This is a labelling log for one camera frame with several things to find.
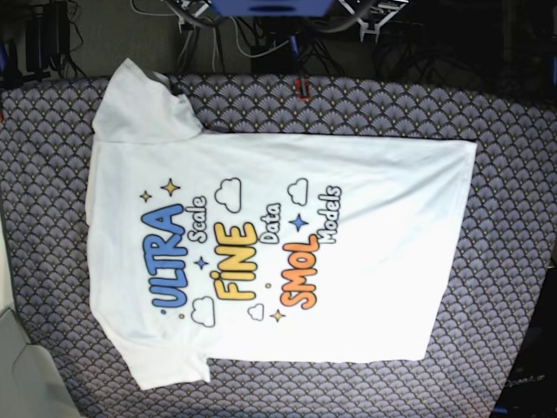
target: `cloud graphic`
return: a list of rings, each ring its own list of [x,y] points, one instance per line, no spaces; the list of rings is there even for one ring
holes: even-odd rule
[[[215,326],[215,302],[209,296],[193,301],[191,318],[199,325],[207,328]]]
[[[289,185],[288,194],[292,198],[292,203],[305,206],[307,203],[307,179],[298,179],[296,183]]]
[[[263,320],[263,314],[265,313],[265,308],[263,304],[258,303],[255,307],[250,307],[247,313],[252,317],[253,320]]]
[[[239,179],[225,179],[215,192],[215,200],[226,206],[228,212],[238,213],[242,209],[242,182]]]

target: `shirt sleeve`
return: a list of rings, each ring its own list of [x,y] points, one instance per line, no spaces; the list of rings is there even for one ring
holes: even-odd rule
[[[129,58],[116,70],[93,119],[95,141],[164,144],[198,135],[203,126],[168,78],[147,74]]]
[[[211,380],[207,357],[184,346],[163,347],[139,343],[114,332],[100,320],[106,336],[124,358],[131,376],[141,390],[160,388],[176,383]]]

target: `printed graphic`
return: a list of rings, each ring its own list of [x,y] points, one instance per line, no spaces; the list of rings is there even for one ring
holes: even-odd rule
[[[207,241],[207,199],[205,196],[193,198],[193,206],[184,208],[184,212],[190,213],[193,219],[192,229],[188,232],[188,239],[191,242],[199,242],[203,244]]]
[[[265,232],[259,236],[261,244],[278,244],[280,231],[280,203],[267,205],[267,214],[261,217]]]
[[[277,312],[275,312],[273,315],[269,315],[269,316],[271,316],[271,318],[274,318],[275,320],[277,320],[277,322],[279,322],[283,318],[286,318],[286,315],[281,314],[278,309],[277,309]]]
[[[323,228],[318,229],[317,235],[319,236],[320,244],[334,244],[337,240],[334,235],[337,234],[339,229],[340,217],[340,196],[342,190],[340,187],[329,185],[325,189],[326,194],[320,194],[319,200],[325,204],[325,209],[319,209],[317,213],[325,217]]]
[[[262,303],[258,303],[256,306],[248,308],[247,313],[253,320],[263,320],[265,307]]]
[[[199,260],[195,261],[193,264],[197,264],[200,270],[203,270],[203,267],[207,266],[209,263],[203,260],[203,257],[199,257]]]
[[[152,198],[152,196],[145,190],[143,192],[143,194],[141,196],[139,196],[141,199],[143,199],[145,201],[145,203],[147,203],[147,200],[149,200],[150,198]]]
[[[215,200],[224,205],[228,212],[238,213],[242,209],[242,182],[240,179],[225,179],[215,192]]]
[[[168,194],[171,195],[176,191],[180,190],[180,187],[177,185],[172,184],[172,179],[168,179],[168,183],[166,185],[161,186],[161,189],[166,190]]]
[[[223,300],[253,300],[254,292],[241,292],[238,284],[228,286],[223,280],[252,281],[255,280],[255,270],[258,265],[247,260],[256,254],[253,244],[258,242],[258,235],[253,224],[246,222],[243,233],[240,228],[233,226],[230,234],[226,233],[225,226],[217,223],[214,226],[215,238],[218,246],[215,253],[227,256],[218,263],[220,271],[212,271],[211,278],[215,280],[214,286],[217,297]]]
[[[288,194],[292,199],[292,203],[299,206],[305,206],[307,204],[307,179],[298,179],[296,183],[288,186]]]
[[[299,228],[301,228],[304,225],[307,225],[307,222],[304,222],[300,214],[298,214],[298,217],[295,220],[291,220],[290,223],[296,226],[296,230],[298,232],[299,232]]]
[[[318,238],[316,235],[310,235],[308,244],[285,244],[283,249],[291,253],[288,256],[288,264],[292,268],[282,272],[282,277],[288,282],[282,286],[280,303],[285,307],[293,307],[305,300],[302,309],[310,309],[317,303],[314,293],[316,287],[306,284],[305,281],[308,276],[317,274],[317,270],[313,268],[317,261],[313,253],[319,250]]]
[[[209,296],[193,301],[191,318],[196,324],[207,328],[215,326],[215,302]]]
[[[149,279],[149,291],[153,294],[164,296],[163,299],[153,299],[155,307],[181,307],[185,305],[187,296],[182,290],[188,286],[185,277],[185,263],[176,260],[176,257],[187,255],[188,250],[183,246],[178,246],[185,233],[185,229],[173,222],[173,217],[182,213],[182,205],[171,205],[161,207],[156,211],[148,212],[141,217],[141,221],[158,231],[170,233],[171,237],[167,240],[154,233],[147,235],[143,240],[143,252],[145,266],[151,277]],[[160,270],[170,270],[166,274],[174,277],[157,277]]]

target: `t-shirt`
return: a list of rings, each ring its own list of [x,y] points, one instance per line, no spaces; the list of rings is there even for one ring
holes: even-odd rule
[[[138,385],[423,359],[476,144],[216,133],[167,81],[126,60],[93,121],[91,311]]]

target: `red clip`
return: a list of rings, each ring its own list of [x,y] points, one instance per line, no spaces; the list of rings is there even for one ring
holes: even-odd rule
[[[296,92],[298,93],[298,100],[307,102],[310,99],[310,79],[308,76],[302,76],[302,78],[296,78]]]

